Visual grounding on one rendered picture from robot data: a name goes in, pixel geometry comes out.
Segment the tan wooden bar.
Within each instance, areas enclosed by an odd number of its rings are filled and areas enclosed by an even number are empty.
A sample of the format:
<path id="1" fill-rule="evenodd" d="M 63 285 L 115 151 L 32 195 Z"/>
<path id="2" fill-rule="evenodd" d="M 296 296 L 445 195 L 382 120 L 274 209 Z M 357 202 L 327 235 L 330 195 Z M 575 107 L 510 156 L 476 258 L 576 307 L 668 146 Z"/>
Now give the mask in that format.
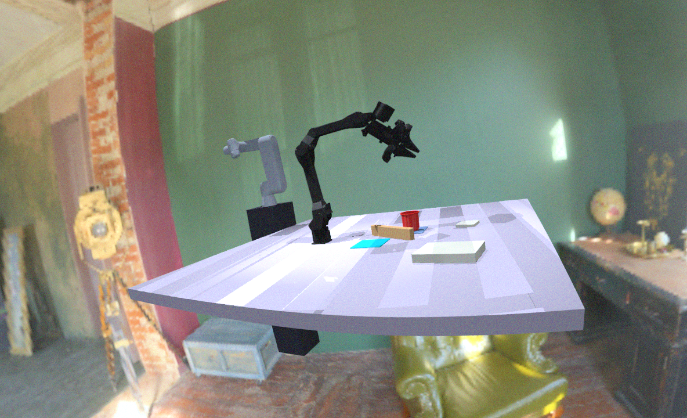
<path id="1" fill-rule="evenodd" d="M 414 229 L 411 227 L 371 225 L 373 236 L 386 236 L 398 240 L 415 240 Z"/>

